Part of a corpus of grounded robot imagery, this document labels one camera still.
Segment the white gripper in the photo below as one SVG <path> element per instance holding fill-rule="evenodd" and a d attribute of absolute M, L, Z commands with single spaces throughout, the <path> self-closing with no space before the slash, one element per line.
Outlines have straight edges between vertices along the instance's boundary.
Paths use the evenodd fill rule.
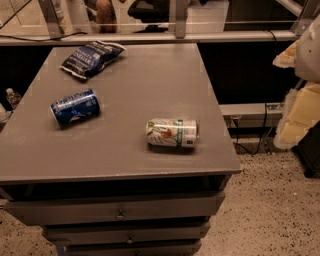
<path fill-rule="evenodd" d="M 300 89 L 291 89 L 285 97 L 282 118 L 273 143 L 279 149 L 291 149 L 320 121 L 320 21 L 314 20 L 272 64 L 279 68 L 294 68 L 295 74 L 306 80 Z"/>

